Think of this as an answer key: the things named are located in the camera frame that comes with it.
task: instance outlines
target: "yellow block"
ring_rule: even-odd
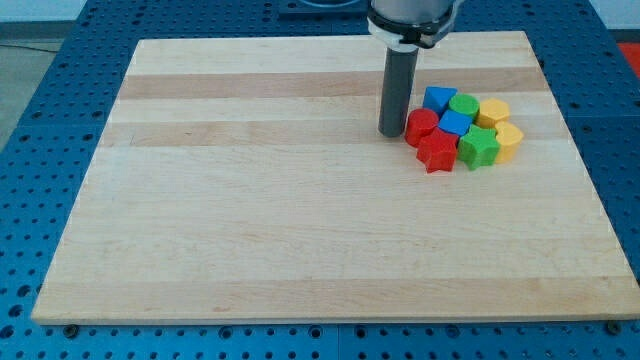
[[[524,138],[524,134],[517,126],[506,121],[500,121],[495,124],[496,140],[500,144],[500,151],[496,156],[496,164],[502,164],[510,161],[518,151],[518,147]]]
[[[475,124],[483,129],[492,129],[498,122],[509,120],[509,104],[498,99],[487,99],[480,103]]]

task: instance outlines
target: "red block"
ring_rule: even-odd
[[[437,170],[451,171],[458,156],[458,135],[446,133],[438,128],[433,129],[429,136],[420,140],[418,146],[418,160],[427,166],[427,173]]]
[[[431,134],[438,127],[438,114],[430,109],[416,109],[409,114],[404,139],[413,147],[418,147],[420,139]]]

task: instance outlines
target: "toy block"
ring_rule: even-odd
[[[422,107],[425,109],[433,110],[438,116],[442,116],[449,100],[458,92],[458,89],[444,88],[436,86],[427,86],[424,91],[424,100],[422,101]]]
[[[517,126],[506,121],[496,124],[496,132],[496,141],[500,144],[496,164],[502,164],[510,161],[516,155],[524,134]]]
[[[420,139],[431,134],[438,127],[438,114],[429,109],[416,109],[409,114],[404,139],[413,147],[418,147]]]
[[[458,136],[464,136],[469,131],[469,126],[473,122],[473,119],[467,115],[462,115],[458,112],[447,110],[442,115],[438,127],[450,134]]]
[[[449,109],[475,119],[480,103],[469,94],[457,94],[449,100]]]
[[[487,99],[480,103],[475,124],[483,129],[491,129],[501,121],[509,120],[509,104],[498,99]]]
[[[458,159],[464,161],[470,170],[480,166],[491,166],[500,151],[495,129],[483,129],[476,125],[458,142]]]
[[[427,173],[451,171],[458,155],[457,142],[457,135],[436,128],[420,140],[416,157],[426,165]]]

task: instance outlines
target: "wooden board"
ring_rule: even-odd
[[[367,37],[145,40],[41,324],[630,318],[640,290],[526,36],[456,33],[426,85],[510,103],[509,164],[427,176],[376,130]]]

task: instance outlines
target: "blue perforated surface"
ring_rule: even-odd
[[[60,327],[31,322],[38,289],[138,39],[366,32],[361,15],[280,17],[279,6],[275,0],[87,2],[0,154],[0,359],[640,358],[639,321],[609,323],[610,331],[605,322],[82,327],[74,339],[65,338]],[[591,5],[467,0],[457,30],[526,31],[638,276],[638,82]]]

